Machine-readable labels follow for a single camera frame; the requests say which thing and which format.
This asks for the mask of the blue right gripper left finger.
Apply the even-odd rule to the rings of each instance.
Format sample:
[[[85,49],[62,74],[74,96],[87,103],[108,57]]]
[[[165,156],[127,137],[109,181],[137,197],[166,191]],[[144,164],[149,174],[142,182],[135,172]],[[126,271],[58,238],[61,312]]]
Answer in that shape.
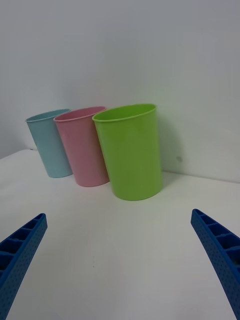
[[[0,243],[0,319],[7,318],[47,228],[40,213]]]

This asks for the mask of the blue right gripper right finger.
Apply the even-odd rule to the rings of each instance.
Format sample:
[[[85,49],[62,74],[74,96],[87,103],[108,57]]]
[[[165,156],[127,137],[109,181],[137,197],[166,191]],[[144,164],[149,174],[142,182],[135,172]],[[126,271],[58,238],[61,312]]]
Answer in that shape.
[[[199,209],[192,210],[190,223],[240,319],[240,238]]]

